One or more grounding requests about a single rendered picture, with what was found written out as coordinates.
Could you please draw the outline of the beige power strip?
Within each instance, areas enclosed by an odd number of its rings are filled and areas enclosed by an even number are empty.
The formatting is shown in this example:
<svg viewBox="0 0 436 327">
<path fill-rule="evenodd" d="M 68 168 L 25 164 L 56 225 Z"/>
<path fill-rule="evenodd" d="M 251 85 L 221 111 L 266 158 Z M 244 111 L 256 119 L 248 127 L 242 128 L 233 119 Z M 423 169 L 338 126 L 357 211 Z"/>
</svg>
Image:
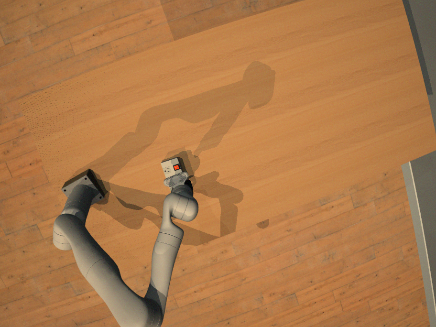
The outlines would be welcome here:
<svg viewBox="0 0 436 327">
<path fill-rule="evenodd" d="M 166 178 L 183 172 L 178 157 L 161 162 L 161 166 Z"/>
</svg>

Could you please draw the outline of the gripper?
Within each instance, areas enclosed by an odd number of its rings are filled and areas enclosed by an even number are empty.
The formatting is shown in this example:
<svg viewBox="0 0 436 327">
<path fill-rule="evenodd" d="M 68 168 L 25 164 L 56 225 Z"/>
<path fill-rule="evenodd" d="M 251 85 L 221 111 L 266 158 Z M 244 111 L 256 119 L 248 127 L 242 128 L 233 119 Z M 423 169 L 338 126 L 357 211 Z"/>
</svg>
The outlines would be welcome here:
<svg viewBox="0 0 436 327">
<path fill-rule="evenodd" d="M 163 183 L 165 186 L 172 187 L 171 193 L 174 192 L 176 189 L 183 187 L 188 189 L 193 196 L 193 186 L 191 184 L 191 181 L 187 180 L 188 177 L 188 172 L 181 172 L 164 179 Z"/>
</svg>

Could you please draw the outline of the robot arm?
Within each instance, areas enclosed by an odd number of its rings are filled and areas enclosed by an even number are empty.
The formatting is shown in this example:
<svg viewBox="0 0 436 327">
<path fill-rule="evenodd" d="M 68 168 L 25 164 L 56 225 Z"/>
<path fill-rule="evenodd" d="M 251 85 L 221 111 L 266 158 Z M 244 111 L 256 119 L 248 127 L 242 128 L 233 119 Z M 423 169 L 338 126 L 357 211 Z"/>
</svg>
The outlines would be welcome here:
<svg viewBox="0 0 436 327">
<path fill-rule="evenodd" d="M 79 270 L 104 300 L 120 327 L 161 327 L 174 263 L 184 231 L 171 217 L 192 221 L 198 202 L 186 188 L 169 193 L 163 202 L 163 218 L 152 253 L 150 284 L 145 297 L 137 295 L 122 280 L 113 259 L 85 227 L 94 197 L 87 185 L 77 185 L 53 226 L 53 243 L 64 251 L 73 250 Z"/>
</svg>

